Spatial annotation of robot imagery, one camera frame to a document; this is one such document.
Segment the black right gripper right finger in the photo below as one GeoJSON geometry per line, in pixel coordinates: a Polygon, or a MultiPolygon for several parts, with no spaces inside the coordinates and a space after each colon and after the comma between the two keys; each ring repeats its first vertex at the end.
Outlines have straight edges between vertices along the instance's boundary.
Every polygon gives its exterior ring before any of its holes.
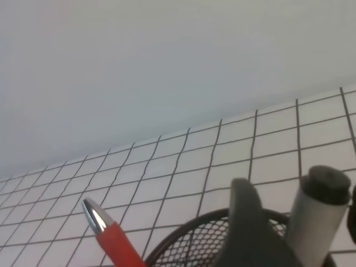
{"type": "Polygon", "coordinates": [[[350,236],[356,236],[356,187],[352,191],[352,204],[348,212],[347,228],[350,236]]]}

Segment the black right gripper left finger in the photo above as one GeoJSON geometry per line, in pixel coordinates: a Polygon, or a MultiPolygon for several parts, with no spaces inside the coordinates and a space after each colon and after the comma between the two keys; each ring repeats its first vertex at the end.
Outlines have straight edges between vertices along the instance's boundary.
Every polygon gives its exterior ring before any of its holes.
{"type": "Polygon", "coordinates": [[[269,225],[259,194],[247,179],[231,182],[228,224],[216,266],[301,266],[269,225]]]}

